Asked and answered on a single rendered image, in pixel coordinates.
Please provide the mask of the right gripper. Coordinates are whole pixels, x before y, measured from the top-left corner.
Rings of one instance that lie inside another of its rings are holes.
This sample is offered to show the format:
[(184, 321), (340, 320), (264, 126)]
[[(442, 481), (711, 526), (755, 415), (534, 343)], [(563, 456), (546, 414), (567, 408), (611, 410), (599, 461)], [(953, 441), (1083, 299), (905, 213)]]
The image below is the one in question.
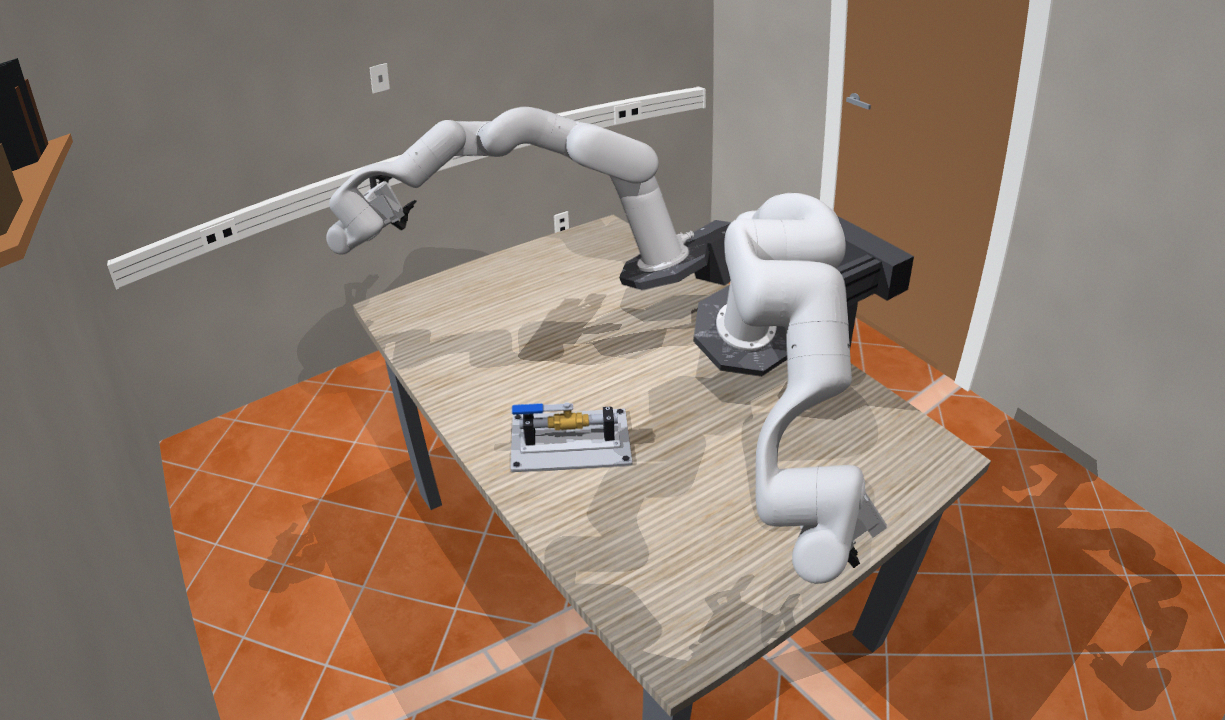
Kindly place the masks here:
[[(379, 179), (379, 184), (376, 184), (376, 179)], [(374, 193), (374, 191), (376, 191), (380, 187), (382, 187), (385, 182), (387, 182), (387, 186), (391, 190), (391, 184), (388, 184), (390, 179), (392, 179), (392, 178), (390, 178), (390, 176), (372, 176), (372, 178), (369, 178), (370, 189), (371, 190), (369, 190), (366, 193), (363, 195), (365, 197), (365, 200), (368, 200), (368, 202), (371, 201), (371, 200), (376, 200), (376, 195)], [(394, 200), (398, 202), (398, 204), (401, 204), (401, 201), (397, 200), (393, 190), (391, 190), (391, 192), (393, 193)], [(394, 223), (391, 223), (391, 219), (385, 220), (383, 222), (383, 227), (392, 224), (392, 225), (397, 227), (398, 229), (401, 229), (401, 231), (403, 231), (403, 229), (405, 229), (405, 222), (408, 222), (408, 211), (410, 211), (412, 208), (414, 208), (414, 206), (412, 206), (412, 204), (415, 204), (415, 202), (417, 202), (417, 200), (414, 200), (412, 202), (408, 202), (408, 204), (405, 204), (405, 208), (403, 208), (403, 209), (402, 209), (402, 206), (401, 206), (401, 209), (405, 211), (405, 217), (402, 217), (401, 220), (394, 222)]]

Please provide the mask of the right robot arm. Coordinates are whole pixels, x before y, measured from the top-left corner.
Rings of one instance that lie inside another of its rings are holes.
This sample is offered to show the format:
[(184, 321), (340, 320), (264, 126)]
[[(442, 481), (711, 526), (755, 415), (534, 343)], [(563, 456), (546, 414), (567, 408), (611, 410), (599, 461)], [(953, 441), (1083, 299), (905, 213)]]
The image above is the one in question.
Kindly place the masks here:
[(454, 156), (501, 158), (519, 143), (560, 152), (577, 164), (611, 178), (632, 236), (638, 242), (641, 272), (662, 272), (688, 258), (688, 247), (684, 242), (695, 238), (695, 233), (676, 236), (673, 231), (670, 213), (657, 182), (657, 151), (609, 129), (537, 108), (513, 108), (492, 122), (440, 120), (401, 158), (379, 160), (356, 170), (330, 197), (330, 209), (339, 219), (327, 231), (330, 250), (341, 255), (350, 252), (360, 242), (376, 238), (385, 220), (394, 223), (405, 217), (387, 184), (374, 191), (376, 200), (365, 200), (356, 187), (368, 178), (390, 176), (417, 189)]

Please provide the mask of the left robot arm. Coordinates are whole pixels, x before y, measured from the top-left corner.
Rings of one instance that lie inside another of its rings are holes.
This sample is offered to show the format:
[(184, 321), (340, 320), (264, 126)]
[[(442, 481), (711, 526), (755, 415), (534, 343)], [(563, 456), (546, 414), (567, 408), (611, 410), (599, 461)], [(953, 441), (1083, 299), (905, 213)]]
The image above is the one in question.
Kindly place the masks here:
[(846, 288), (835, 269), (845, 249), (835, 211), (812, 196), (782, 193), (745, 211), (726, 228), (731, 282), (715, 322), (722, 340), (744, 351), (769, 345), (775, 324), (786, 329), (789, 386), (760, 429), (757, 512), (769, 527), (801, 527), (793, 568), (813, 584), (842, 574), (865, 530), (873, 538), (887, 528), (862, 469), (777, 467), (789, 424), (853, 381)]

